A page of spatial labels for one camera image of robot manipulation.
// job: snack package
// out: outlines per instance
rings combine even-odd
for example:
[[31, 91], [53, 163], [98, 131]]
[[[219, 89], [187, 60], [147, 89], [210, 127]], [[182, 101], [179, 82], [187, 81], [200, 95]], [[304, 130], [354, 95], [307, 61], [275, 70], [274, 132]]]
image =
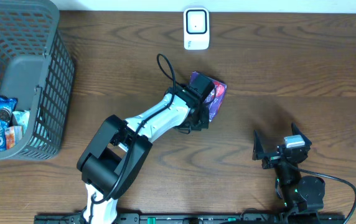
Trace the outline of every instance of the snack package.
[[27, 130], [27, 124], [29, 122], [29, 117], [30, 117], [30, 111], [13, 111], [15, 120], [17, 125], [23, 127], [23, 134], [26, 133]]
[[6, 150], [5, 129], [9, 127], [16, 103], [16, 99], [0, 97], [0, 151]]
[[[30, 111], [23, 111], [23, 112], [14, 111], [13, 114], [17, 125], [23, 127], [23, 134], [25, 134], [27, 131], [27, 124], [29, 123]], [[41, 136], [46, 136], [46, 138], [48, 139], [47, 130], [44, 128], [37, 128], [37, 134], [40, 134]], [[38, 141], [36, 137], [32, 137], [32, 138], [34, 138], [34, 140], [30, 146], [39, 147], [44, 144], [43, 141]]]
[[14, 147], [23, 138], [23, 127], [12, 126], [5, 129], [6, 149]]
[[[192, 83], [198, 75], [199, 72], [192, 72], [192, 75], [190, 76], [190, 83]], [[205, 99], [204, 103], [208, 103], [207, 107], [210, 110], [208, 115], [209, 121], [211, 122], [220, 109], [225, 93], [227, 92], [227, 86], [222, 82], [218, 82], [212, 78], [210, 79], [213, 80], [215, 88]]]

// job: white robotic arm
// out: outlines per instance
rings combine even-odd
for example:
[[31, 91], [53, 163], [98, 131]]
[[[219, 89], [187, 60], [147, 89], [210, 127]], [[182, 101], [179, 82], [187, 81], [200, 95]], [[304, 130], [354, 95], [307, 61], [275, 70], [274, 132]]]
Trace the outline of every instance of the white robotic arm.
[[[159, 111], [163, 107], [165, 107], [171, 100], [171, 93], [164, 95], [163, 100], [157, 105], [153, 106], [149, 110], [137, 115], [133, 118], [127, 118], [125, 121], [127, 122], [127, 127], [135, 131], [141, 122], [145, 120], [147, 117]], [[149, 142], [154, 142], [158, 137], [164, 134], [169, 129], [182, 124], [186, 117], [189, 114], [189, 107], [186, 105], [186, 102], [175, 96], [174, 101], [171, 106], [160, 112], [157, 116], [151, 118], [138, 132], [140, 136], [146, 136]], [[125, 143], [119, 143], [118, 146], [122, 148], [124, 151], [128, 150], [128, 146]], [[97, 190], [91, 184], [86, 184], [85, 187], [88, 191], [88, 202], [87, 209], [84, 211], [84, 219], [87, 222], [91, 223], [99, 223], [99, 224], [110, 224], [112, 223], [116, 216], [116, 205], [118, 199], [110, 198], [109, 200], [101, 203], [92, 205], [91, 197], [95, 196], [95, 200], [99, 201], [103, 198], [103, 194]], [[90, 209], [92, 207], [92, 218], [90, 220]]]

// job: wood grain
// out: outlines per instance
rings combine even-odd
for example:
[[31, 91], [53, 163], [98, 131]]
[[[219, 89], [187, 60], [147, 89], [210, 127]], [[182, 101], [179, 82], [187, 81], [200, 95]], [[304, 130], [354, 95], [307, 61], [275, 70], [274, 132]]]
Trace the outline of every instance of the wood grain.
[[[103, 120], [156, 104], [171, 82], [201, 71], [228, 85], [210, 129], [158, 139], [120, 208], [142, 212], [241, 212], [282, 206], [274, 171], [252, 161], [252, 131], [281, 144], [296, 122], [314, 143], [302, 168], [356, 185], [356, 15], [211, 15], [204, 51], [182, 46], [182, 14], [62, 12], [59, 29], [77, 60], [60, 154], [45, 162], [0, 161], [0, 223], [32, 223], [38, 213], [81, 210], [87, 200], [75, 164]], [[354, 196], [326, 180], [325, 212], [347, 214]], [[351, 220], [356, 223], [356, 212]]]

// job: oreo cookie package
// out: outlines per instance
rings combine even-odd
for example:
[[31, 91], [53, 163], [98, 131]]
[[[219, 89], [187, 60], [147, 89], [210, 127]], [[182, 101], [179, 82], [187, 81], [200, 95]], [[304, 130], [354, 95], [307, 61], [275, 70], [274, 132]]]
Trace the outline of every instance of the oreo cookie package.
[[9, 127], [12, 111], [15, 109], [16, 99], [0, 97], [0, 151], [6, 150], [5, 129]]

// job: white device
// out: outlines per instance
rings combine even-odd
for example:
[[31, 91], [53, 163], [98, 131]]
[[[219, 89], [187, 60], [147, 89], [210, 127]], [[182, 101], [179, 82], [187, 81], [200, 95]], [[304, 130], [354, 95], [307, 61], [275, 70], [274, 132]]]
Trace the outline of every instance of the white device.
[[187, 50], [204, 50], [210, 43], [210, 17], [201, 7], [184, 11], [184, 47]]

